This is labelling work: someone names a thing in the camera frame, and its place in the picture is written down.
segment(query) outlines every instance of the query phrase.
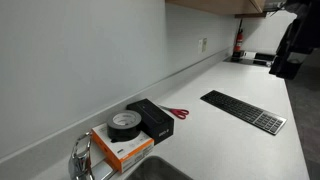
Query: chrome faucet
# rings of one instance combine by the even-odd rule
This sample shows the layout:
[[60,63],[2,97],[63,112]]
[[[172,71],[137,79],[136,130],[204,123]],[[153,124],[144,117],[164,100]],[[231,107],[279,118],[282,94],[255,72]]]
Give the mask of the chrome faucet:
[[[69,160],[69,174],[71,180],[94,180],[91,170],[90,146],[91,132],[81,135],[73,147]],[[87,139],[87,145],[83,152],[78,153],[78,145],[80,141]]]

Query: wall outlet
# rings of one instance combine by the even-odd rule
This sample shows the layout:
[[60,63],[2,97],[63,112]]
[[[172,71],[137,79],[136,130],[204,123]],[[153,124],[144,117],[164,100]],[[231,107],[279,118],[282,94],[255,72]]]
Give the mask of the wall outlet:
[[207,38],[199,40],[198,43],[198,54],[201,54],[207,50]]

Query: paper packaging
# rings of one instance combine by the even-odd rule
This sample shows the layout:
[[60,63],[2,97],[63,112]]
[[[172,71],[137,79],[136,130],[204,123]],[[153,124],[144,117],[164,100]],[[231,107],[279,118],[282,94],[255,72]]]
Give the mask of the paper packaging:
[[121,173],[144,158],[154,147],[154,140],[142,131],[133,140],[112,143],[107,135],[107,124],[93,128],[92,139],[107,156],[111,166]]
[[173,135],[174,119],[148,99],[129,104],[127,109],[141,115],[140,128],[154,139],[154,145]]

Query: wall cabinet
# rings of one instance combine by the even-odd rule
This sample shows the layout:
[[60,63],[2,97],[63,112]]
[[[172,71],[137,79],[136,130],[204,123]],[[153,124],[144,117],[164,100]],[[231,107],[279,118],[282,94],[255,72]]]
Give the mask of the wall cabinet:
[[221,15],[261,13],[265,4],[265,0],[166,0],[166,2]]

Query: black duct tape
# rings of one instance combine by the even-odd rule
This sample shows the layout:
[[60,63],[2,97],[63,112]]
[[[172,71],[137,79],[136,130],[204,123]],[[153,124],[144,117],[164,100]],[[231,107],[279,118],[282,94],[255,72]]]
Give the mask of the black duct tape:
[[140,134],[138,125],[141,116],[135,111],[120,111],[107,119],[108,136],[111,142],[124,142],[136,138]]

